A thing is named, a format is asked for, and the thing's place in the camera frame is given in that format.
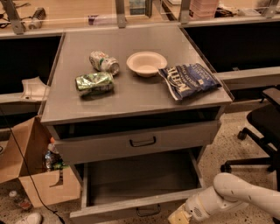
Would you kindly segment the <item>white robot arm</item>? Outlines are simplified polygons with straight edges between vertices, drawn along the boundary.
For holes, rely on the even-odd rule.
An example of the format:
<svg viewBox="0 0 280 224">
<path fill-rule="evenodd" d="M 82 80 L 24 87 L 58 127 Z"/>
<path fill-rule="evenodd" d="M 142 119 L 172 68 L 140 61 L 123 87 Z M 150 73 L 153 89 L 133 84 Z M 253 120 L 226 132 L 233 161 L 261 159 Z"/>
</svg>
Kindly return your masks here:
<svg viewBox="0 0 280 224">
<path fill-rule="evenodd" d="M 189 197 L 168 221 L 170 224 L 190 224 L 191 220 L 204 221 L 214 214 L 241 210 L 249 204 L 280 219 L 280 192 L 222 172 L 215 176 L 212 186 Z"/>
</svg>

